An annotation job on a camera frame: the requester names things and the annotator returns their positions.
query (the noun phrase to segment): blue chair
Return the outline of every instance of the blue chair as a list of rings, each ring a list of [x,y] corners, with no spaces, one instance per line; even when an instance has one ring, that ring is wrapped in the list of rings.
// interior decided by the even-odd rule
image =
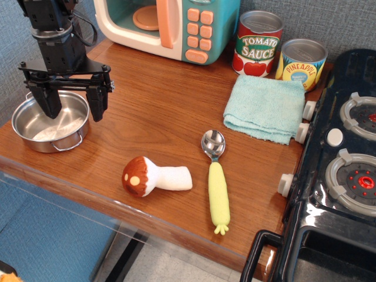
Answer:
[[[0,260],[27,282],[92,281],[118,225],[1,172],[0,215]]]

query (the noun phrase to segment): pineapple can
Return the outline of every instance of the pineapple can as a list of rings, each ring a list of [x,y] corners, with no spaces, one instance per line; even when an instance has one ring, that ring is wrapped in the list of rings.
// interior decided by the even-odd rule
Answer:
[[[328,51],[311,39],[291,39],[282,45],[276,79],[299,80],[306,92],[315,89],[320,80]]]
[[[233,69],[240,75],[267,76],[273,66],[282,31],[282,19],[266,11],[240,16]]]

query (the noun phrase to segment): toy microwave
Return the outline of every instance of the toy microwave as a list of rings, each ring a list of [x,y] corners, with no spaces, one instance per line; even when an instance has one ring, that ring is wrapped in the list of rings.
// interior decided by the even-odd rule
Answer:
[[[240,0],[94,0],[111,41],[175,60],[215,62],[236,31]]]

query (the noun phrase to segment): toy mushroom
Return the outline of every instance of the toy mushroom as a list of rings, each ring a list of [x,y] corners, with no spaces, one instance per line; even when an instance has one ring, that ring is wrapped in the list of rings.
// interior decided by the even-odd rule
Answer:
[[[187,167],[159,167],[143,156],[126,165],[122,182],[124,189],[135,197],[145,197],[155,187],[173,191],[192,188],[192,177]]]

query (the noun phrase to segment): metal spoon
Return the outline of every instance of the metal spoon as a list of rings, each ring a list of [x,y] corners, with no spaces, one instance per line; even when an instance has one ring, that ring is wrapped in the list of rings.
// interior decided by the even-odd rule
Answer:
[[[202,136],[201,147],[212,160],[209,167],[209,203],[211,220],[216,226],[214,233],[225,235],[229,230],[230,205],[226,180],[218,159],[224,152],[226,143],[219,131],[209,130]]]

